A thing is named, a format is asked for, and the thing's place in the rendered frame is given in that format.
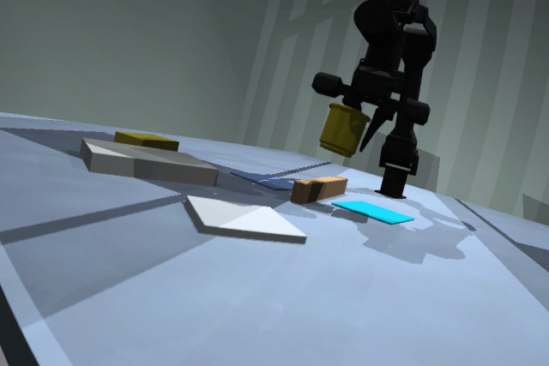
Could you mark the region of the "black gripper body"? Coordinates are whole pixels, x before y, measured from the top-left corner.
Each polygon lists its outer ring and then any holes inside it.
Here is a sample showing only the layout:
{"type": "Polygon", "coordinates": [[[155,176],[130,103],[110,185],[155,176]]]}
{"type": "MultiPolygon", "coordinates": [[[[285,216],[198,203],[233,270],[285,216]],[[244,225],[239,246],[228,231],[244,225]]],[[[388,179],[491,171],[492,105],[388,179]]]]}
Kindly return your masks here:
{"type": "MultiPolygon", "coordinates": [[[[400,66],[400,61],[397,58],[383,52],[368,51],[366,52],[365,59],[369,59],[368,65],[376,69],[381,69],[382,64],[388,64],[390,66],[390,74],[393,69],[398,70],[400,66]]],[[[378,109],[390,111],[393,114],[396,112],[401,113],[405,120],[421,126],[424,126],[427,123],[427,119],[430,115],[428,104],[410,98],[407,98],[406,103],[391,99],[392,92],[389,91],[389,96],[387,98],[381,98],[372,93],[360,93],[355,91],[354,88],[350,88],[350,86],[343,84],[341,77],[336,75],[319,72],[315,75],[311,87],[317,93],[327,95],[334,99],[343,95],[344,99],[350,99],[361,104],[364,101],[377,105],[378,109]]]]}

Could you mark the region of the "white flat slab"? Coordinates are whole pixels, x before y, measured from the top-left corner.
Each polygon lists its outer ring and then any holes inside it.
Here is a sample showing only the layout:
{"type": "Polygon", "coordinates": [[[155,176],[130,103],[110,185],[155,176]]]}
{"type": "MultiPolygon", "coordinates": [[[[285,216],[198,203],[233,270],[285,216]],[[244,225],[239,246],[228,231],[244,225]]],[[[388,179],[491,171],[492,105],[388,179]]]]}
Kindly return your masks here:
{"type": "Polygon", "coordinates": [[[185,203],[206,235],[302,244],[307,238],[270,207],[189,195],[185,203]]]}

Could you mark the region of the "yellow rectangular block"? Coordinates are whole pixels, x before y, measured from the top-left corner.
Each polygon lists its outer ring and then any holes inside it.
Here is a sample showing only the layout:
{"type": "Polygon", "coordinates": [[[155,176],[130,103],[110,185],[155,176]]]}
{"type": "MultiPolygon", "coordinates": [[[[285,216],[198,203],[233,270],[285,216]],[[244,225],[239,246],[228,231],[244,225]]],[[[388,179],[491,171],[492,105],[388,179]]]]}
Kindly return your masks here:
{"type": "Polygon", "coordinates": [[[116,131],[114,142],[155,149],[178,151],[178,141],[154,134],[138,134],[116,131]]]}

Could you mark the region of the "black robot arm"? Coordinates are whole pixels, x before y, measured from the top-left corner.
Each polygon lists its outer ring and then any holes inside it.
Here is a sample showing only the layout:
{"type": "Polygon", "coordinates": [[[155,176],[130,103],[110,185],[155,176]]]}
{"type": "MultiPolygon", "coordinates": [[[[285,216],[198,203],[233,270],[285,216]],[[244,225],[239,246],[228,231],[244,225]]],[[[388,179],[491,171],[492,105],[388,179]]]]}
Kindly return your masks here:
{"type": "MultiPolygon", "coordinates": [[[[383,52],[399,61],[402,58],[405,67],[404,72],[393,69],[390,74],[388,64],[376,69],[368,65],[369,59],[361,58],[350,88],[381,98],[387,98],[388,91],[400,93],[399,101],[404,103],[407,98],[419,101],[423,68],[430,62],[437,44],[437,26],[428,16],[429,9],[419,0],[367,0],[354,12],[355,26],[368,42],[367,51],[383,52]],[[425,30],[406,27],[404,31],[406,24],[414,22],[423,24],[425,30]]],[[[378,167],[385,168],[381,189],[374,192],[407,199],[403,196],[407,174],[416,176],[419,163],[413,127],[397,112],[395,128],[385,138],[381,150],[378,167]]]]}

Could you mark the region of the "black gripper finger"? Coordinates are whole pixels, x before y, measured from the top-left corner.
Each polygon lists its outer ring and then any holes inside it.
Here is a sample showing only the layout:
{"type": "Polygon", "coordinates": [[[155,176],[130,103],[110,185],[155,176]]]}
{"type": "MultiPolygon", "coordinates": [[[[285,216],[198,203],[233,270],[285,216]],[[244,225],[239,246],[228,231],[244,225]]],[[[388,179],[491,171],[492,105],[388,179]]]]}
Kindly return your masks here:
{"type": "Polygon", "coordinates": [[[368,130],[365,133],[364,140],[361,143],[359,149],[360,152],[365,149],[365,145],[371,140],[371,138],[374,136],[374,133],[383,125],[386,120],[393,121],[394,115],[395,114],[391,113],[390,111],[376,108],[368,130]]]}
{"type": "Polygon", "coordinates": [[[359,102],[355,102],[350,99],[342,99],[341,102],[343,103],[343,105],[350,106],[351,108],[360,112],[362,111],[361,104],[359,102]]]}

